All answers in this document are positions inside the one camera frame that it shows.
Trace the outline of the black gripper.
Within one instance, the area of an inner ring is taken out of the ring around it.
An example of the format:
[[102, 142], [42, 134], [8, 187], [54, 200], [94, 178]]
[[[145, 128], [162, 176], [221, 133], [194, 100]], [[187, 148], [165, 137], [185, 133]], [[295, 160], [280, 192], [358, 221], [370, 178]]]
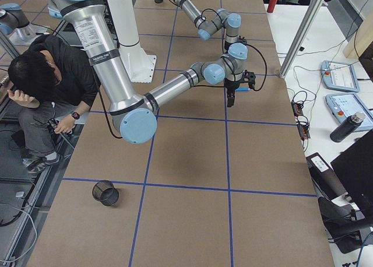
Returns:
[[234, 80], [224, 78], [224, 87], [227, 89], [227, 107], [232, 107], [235, 102], [235, 90], [239, 88], [242, 77], [235, 77]]

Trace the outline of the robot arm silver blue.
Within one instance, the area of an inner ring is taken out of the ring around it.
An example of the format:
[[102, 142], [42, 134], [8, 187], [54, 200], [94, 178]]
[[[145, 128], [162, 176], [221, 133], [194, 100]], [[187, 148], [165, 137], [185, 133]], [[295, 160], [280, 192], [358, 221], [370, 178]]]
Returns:
[[223, 52], [227, 52], [229, 47], [235, 43], [243, 43], [239, 34], [242, 22], [239, 14], [229, 12], [224, 8], [218, 10], [207, 8], [200, 11], [192, 0], [173, 0], [173, 3], [192, 20], [197, 28], [198, 36], [203, 41], [207, 41], [222, 30], [225, 32]]
[[223, 82], [227, 104], [232, 106], [248, 49], [238, 41], [241, 16], [221, 8], [206, 20], [191, 0], [173, 0], [193, 21], [201, 39], [219, 30], [226, 32], [225, 53], [211, 62], [197, 62], [188, 70], [146, 94], [135, 92], [133, 80], [150, 80], [156, 57], [139, 43], [132, 0], [49, 0], [51, 16], [72, 24], [110, 99], [115, 129], [130, 143], [151, 139], [157, 129], [155, 112], [160, 106], [201, 81]]

